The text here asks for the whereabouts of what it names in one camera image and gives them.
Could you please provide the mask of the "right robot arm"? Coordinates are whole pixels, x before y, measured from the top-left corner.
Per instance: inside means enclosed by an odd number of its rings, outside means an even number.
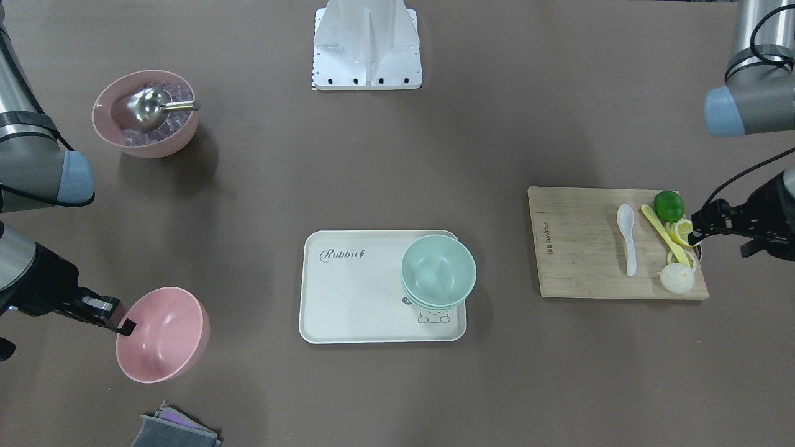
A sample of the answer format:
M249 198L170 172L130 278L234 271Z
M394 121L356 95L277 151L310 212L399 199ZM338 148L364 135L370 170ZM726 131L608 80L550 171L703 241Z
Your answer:
M6 29L1 63L2 212L84 207L96 196L88 159L65 141L34 96ZM8 223L2 224L2 310L56 312L130 336L119 299L80 286L78 268Z

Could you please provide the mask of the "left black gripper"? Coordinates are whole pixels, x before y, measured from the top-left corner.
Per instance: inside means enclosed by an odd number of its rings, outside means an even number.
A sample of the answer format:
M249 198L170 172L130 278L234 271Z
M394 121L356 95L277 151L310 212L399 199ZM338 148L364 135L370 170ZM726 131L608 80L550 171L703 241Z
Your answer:
M718 199L692 215L689 246L698 246L712 235L748 238L740 247L741 257L764 251L781 260L794 260L794 174L779 173L745 203L731 206Z

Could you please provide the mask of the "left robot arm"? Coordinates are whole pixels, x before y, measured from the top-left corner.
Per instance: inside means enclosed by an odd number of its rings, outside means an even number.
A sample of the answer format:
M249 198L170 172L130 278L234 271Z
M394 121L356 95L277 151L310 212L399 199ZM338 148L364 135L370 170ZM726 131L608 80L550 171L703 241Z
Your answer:
M724 85L708 91L708 133L732 138L794 127L793 2L741 1ZM713 235L745 237L741 256L794 260L794 169L785 169L732 206L713 192L692 215L690 244Z

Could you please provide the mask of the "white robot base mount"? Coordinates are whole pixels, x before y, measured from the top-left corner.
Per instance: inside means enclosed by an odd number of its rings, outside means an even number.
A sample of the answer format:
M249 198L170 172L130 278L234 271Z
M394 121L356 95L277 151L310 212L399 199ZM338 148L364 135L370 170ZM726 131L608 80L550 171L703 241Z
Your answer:
M403 1L329 1L314 14L313 43L316 91L423 85L417 12Z

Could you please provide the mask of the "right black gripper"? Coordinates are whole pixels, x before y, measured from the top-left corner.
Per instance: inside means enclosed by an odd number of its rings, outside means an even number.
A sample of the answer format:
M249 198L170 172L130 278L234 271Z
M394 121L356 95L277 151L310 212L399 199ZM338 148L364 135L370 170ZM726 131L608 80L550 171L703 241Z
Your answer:
M137 324L127 316L124 303L102 296L79 284L75 265L37 243L32 262L9 285L9 305L28 316L49 312L93 323L102 328L116 328L119 336L129 337Z

